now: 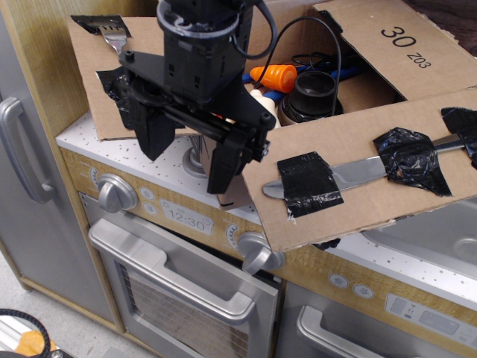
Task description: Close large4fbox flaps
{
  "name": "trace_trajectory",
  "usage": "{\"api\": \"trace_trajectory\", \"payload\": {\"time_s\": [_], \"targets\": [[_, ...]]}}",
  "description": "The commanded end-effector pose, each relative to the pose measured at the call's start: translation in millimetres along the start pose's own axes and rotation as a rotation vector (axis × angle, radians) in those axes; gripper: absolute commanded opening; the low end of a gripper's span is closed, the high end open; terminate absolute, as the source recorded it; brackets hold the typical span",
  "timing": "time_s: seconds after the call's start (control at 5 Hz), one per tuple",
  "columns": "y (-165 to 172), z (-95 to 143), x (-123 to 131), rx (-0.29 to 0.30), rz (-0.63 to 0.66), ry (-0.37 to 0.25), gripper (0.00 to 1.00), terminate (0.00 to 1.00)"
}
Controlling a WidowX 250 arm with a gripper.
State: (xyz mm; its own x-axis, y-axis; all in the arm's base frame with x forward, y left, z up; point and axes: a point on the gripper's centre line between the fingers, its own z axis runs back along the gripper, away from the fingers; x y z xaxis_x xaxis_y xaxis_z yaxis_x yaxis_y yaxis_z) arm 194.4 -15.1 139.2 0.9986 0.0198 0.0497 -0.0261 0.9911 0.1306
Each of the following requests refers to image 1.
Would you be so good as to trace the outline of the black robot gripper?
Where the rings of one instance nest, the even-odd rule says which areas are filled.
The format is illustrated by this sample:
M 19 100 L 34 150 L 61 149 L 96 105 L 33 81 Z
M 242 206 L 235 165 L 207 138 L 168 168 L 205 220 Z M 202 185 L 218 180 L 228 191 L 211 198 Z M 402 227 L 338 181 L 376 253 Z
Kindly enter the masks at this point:
M 170 146 L 177 125 L 217 142 L 207 192 L 224 194 L 246 164 L 266 155 L 275 125 L 242 83 L 250 22 L 163 28 L 163 53 L 126 51 L 128 125 L 152 161 Z

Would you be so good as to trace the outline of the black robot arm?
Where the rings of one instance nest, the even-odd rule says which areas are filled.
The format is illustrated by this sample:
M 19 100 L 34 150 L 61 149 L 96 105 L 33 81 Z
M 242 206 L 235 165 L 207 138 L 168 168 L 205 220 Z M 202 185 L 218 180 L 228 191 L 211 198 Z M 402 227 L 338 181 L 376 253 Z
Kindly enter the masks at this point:
M 178 125 L 213 139 L 211 194 L 225 193 L 246 164 L 266 155 L 276 124 L 242 81 L 255 10 L 276 29 L 263 1 L 161 1 L 163 53 L 129 50 L 119 58 L 127 84 L 122 118 L 142 152 L 157 159 Z

